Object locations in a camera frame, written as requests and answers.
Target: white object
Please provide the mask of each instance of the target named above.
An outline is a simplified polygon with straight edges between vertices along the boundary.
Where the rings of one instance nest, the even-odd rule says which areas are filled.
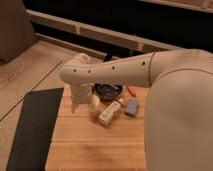
[[[121,105],[118,102],[112,102],[98,117],[98,121],[107,126],[112,121],[113,117],[120,110]]]

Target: wooden cutting board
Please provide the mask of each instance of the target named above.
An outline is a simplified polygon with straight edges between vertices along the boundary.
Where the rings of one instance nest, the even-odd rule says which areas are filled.
[[[70,89],[65,85],[46,171],[145,171],[144,106],[148,89],[134,87],[139,102],[134,118],[123,109],[108,127],[92,119],[87,106],[71,113]],[[120,95],[131,99],[123,86]],[[110,102],[101,102],[103,111]]]

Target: orange object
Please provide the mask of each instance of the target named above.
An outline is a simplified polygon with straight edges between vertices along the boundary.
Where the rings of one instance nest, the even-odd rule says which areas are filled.
[[[131,94],[132,97],[136,97],[136,92],[135,92],[134,88],[127,86],[127,90]]]

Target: small toy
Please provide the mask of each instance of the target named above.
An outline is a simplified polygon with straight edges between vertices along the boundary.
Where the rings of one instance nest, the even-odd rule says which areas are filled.
[[[111,123],[112,118],[115,116],[115,114],[119,111],[121,108],[120,103],[118,102],[112,102],[98,117],[98,121],[104,125],[107,126],[109,123]]]
[[[138,101],[135,99],[131,99],[125,108],[124,114],[127,116],[134,117],[137,113],[138,106]]]

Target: bowl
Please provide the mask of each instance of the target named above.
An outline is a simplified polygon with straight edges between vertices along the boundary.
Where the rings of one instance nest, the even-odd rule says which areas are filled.
[[[97,96],[102,100],[113,100],[122,92],[123,87],[121,85],[110,84],[95,84],[94,91]]]

